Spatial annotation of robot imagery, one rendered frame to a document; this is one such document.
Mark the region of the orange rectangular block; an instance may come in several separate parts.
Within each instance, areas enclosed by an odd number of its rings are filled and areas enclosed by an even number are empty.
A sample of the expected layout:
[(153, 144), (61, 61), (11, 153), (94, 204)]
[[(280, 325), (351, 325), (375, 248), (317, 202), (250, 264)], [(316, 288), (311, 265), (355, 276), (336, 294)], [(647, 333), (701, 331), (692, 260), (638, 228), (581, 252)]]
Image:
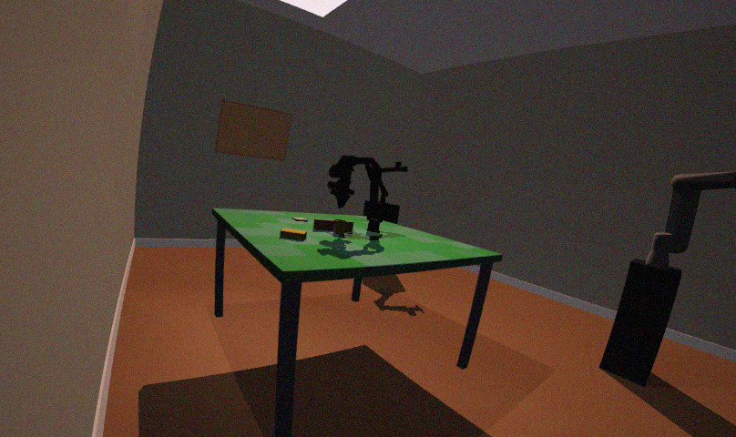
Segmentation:
[(300, 231), (294, 229), (282, 229), (281, 237), (287, 239), (305, 240), (307, 231)]

